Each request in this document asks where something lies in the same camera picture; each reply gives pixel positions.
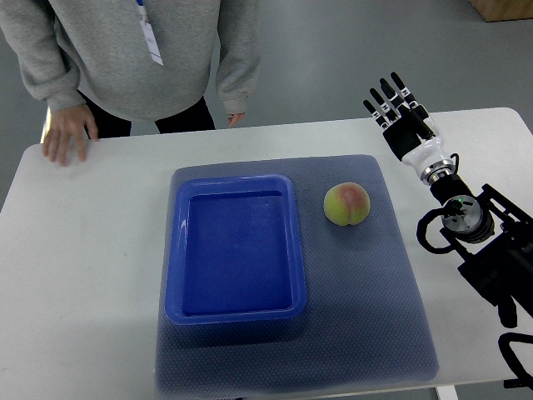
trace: white table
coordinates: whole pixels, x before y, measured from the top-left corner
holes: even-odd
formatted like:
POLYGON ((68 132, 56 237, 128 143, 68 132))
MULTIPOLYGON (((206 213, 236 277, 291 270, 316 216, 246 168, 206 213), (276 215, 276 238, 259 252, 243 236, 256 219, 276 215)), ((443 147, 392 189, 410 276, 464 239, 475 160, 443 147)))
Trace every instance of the white table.
MULTIPOLYGON (((445 149, 461 155, 459 174, 474 194, 489 183, 533 215, 533 137, 516 112, 438 112, 434 119, 445 149)), ((381 166, 441 368, 430 382, 261 398, 513 378, 497 347, 506 329, 457 272, 461 258, 430 254, 416 241, 418 220, 438 202, 368 118, 106 139, 69 167, 30 147, 0 213, 0 398, 152 398, 172 174, 209 163, 342 154, 371 154, 381 166)), ((444 245, 435 225, 429 239, 444 245)), ((516 331, 533 333, 533 320, 519 312, 516 331)), ((533 352, 527 348, 522 359, 532 362, 533 352)))

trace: sweatshirt cuff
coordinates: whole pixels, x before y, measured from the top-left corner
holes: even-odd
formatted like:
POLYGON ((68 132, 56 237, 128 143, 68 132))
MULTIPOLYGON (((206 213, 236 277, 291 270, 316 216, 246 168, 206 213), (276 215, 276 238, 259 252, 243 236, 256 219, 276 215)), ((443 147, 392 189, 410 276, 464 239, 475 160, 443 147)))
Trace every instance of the sweatshirt cuff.
POLYGON ((248 110, 248 95, 243 94, 240 97, 222 99, 226 114, 240 114, 248 110))
POLYGON ((54 113, 64 108, 79 106, 85 104, 86 101, 77 90, 69 90, 65 92, 55 93, 47 98, 50 113, 54 113))

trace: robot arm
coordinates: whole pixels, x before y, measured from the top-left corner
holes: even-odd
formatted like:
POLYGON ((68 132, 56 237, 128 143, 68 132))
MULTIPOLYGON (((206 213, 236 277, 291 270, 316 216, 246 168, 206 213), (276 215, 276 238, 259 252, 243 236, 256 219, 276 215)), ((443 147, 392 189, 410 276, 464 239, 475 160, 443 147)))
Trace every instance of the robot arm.
MULTIPOLYGON (((363 104, 383 129, 392 152, 415 169, 442 206, 430 210, 419 221, 418 242, 435 254, 457 251, 464 260, 458 267, 462 277, 498 307, 503 326, 515 328, 515 301, 533 317, 533 218, 488 184, 479 196, 474 196, 457 174, 459 156, 449 156, 442 149, 442 136, 430 114, 395 72, 391 77, 399 93, 385 79, 380 80, 388 102, 374 88, 370 91, 380 112, 368 100, 363 104), (501 234, 478 253, 468 252, 460 242, 483 243, 495 235, 493 214, 502 221, 501 234), (444 226, 440 232, 450 244, 444 248, 433 247, 426 239, 429 223, 438 217, 444 226)), ((533 377, 521 366, 510 342, 533 343, 533 337, 506 333, 499 342, 501 353, 521 386, 533 390, 533 377)))

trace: black cable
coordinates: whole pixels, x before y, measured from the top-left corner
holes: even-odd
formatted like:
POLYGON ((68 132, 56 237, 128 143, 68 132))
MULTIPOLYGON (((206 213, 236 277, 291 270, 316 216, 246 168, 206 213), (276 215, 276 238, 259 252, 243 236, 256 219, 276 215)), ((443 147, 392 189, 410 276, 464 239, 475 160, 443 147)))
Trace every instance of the black cable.
POLYGON ((533 377, 527 373, 522 366, 520 360, 511 348, 511 342, 529 343, 533 344, 533 336, 525 335, 523 333, 508 332, 500 336, 498 346, 500 347, 501 355, 506 360, 507 365, 522 384, 533 390, 533 377))
POLYGON ((456 170, 453 173, 457 175, 457 173, 459 172, 459 154, 454 152, 450 157, 456 160, 456 170))
POLYGON ((444 209, 444 208, 436 208, 434 210, 430 210, 422 219, 418 222, 418 226, 416 227, 416 238, 418 239, 418 243, 422 245, 422 247, 427 250, 430 253, 434 254, 447 254, 451 251, 453 251, 452 246, 446 246, 446 247, 433 247, 430 245, 430 243, 426 239, 427 235, 427 227, 429 224, 437 217, 441 215, 449 214, 450 210, 444 209))

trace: person's right hand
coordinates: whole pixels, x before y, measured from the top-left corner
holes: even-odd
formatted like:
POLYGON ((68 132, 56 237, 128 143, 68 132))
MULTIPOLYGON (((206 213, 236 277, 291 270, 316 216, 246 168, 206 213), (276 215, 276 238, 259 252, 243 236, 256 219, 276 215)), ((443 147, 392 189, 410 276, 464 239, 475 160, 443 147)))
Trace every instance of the person's right hand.
POLYGON ((86 143, 83 140, 85 129, 92 140, 98 140, 97 124, 87 104, 53 112, 50 117, 50 128, 42 142, 42 154, 50 158, 52 163, 56 162, 59 156, 59 163, 67 165, 70 138, 73 138, 78 158, 80 161, 85 161, 87 157, 86 143))

